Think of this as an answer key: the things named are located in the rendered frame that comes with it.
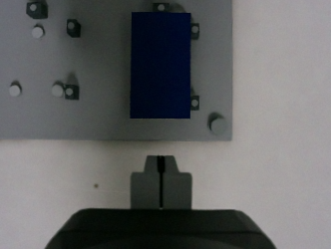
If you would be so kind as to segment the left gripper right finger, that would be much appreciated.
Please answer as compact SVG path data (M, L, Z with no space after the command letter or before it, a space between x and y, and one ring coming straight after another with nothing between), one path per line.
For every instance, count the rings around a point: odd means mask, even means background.
M161 155L161 208L192 208L192 175L179 172L173 155Z

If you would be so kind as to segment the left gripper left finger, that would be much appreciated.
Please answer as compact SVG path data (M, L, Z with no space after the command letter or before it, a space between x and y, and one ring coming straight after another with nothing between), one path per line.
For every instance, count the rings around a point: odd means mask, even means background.
M144 171L131 174L131 209L161 208L161 156L148 155Z

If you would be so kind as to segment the dark blue rectangular plate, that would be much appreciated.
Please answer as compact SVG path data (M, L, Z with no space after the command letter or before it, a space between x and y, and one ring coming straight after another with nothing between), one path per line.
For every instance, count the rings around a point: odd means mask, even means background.
M190 119L190 13L132 12L130 119Z

